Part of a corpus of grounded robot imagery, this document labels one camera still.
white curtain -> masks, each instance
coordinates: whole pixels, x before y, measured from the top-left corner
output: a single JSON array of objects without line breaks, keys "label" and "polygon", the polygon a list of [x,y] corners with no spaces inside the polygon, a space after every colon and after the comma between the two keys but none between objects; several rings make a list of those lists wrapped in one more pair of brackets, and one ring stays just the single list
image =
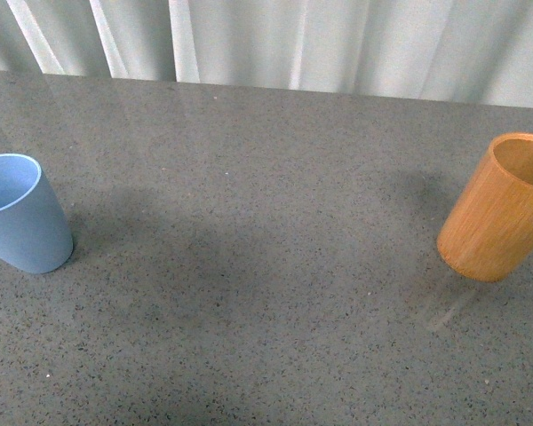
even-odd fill
[{"label": "white curtain", "polygon": [[0,69],[533,107],[533,0],[0,0]]}]

blue cup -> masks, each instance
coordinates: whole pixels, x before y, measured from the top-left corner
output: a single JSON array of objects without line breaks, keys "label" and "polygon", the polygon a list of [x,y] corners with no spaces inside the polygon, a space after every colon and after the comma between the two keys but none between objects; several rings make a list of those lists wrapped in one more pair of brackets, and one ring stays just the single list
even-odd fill
[{"label": "blue cup", "polygon": [[53,271],[73,251],[60,203],[39,163],[0,154],[0,258],[31,273]]}]

granite surface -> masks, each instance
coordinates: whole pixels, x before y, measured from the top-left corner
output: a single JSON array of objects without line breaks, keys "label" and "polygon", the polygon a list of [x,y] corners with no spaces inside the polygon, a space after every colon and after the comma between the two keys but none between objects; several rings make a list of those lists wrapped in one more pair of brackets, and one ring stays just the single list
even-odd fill
[{"label": "granite surface", "polygon": [[533,424],[533,253],[435,237],[533,109],[0,72],[76,250],[0,261],[0,425]]}]

wooden cup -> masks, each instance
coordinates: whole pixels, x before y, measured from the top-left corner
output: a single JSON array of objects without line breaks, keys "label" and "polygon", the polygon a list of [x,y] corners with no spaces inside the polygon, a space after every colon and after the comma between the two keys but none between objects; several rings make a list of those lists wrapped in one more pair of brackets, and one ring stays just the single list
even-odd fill
[{"label": "wooden cup", "polygon": [[487,282],[505,278],[533,249],[533,135],[491,142],[437,247],[455,271]]}]

cup rim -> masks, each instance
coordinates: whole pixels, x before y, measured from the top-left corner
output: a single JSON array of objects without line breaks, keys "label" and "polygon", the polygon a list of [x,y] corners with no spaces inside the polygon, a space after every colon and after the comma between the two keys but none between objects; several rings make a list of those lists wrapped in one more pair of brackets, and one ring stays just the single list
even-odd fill
[{"label": "cup rim", "polygon": [[533,142],[533,133],[512,132],[512,133],[504,133],[502,135],[496,136],[495,138],[492,139],[491,143],[489,144],[489,156],[492,158],[497,168],[500,169],[503,173],[505,173],[508,177],[512,178],[513,180],[516,180],[517,182],[523,185],[533,188],[533,184],[530,184],[529,182],[526,182],[520,177],[515,176],[512,172],[510,172],[503,165],[501,165],[501,163],[496,157],[496,154],[494,153],[494,149],[498,145],[502,144],[503,142],[506,142],[507,140],[512,140],[512,139],[519,139],[519,140],[526,140],[528,142]]},{"label": "cup rim", "polygon": [[1,212],[3,210],[9,209],[12,206],[15,206],[20,201],[22,201],[24,198],[26,198],[32,191],[34,191],[34,189],[36,188],[37,184],[39,183],[39,181],[42,178],[42,167],[39,165],[39,162],[37,162],[36,159],[30,157],[29,155],[25,155],[25,154],[0,154],[0,157],[18,157],[18,158],[23,158],[24,160],[28,160],[29,162],[32,162],[37,168],[36,180],[34,181],[32,186],[29,187],[29,189],[24,194],[22,194],[20,197],[18,197],[16,200],[6,204],[5,206],[2,206],[0,208],[0,212]]}]

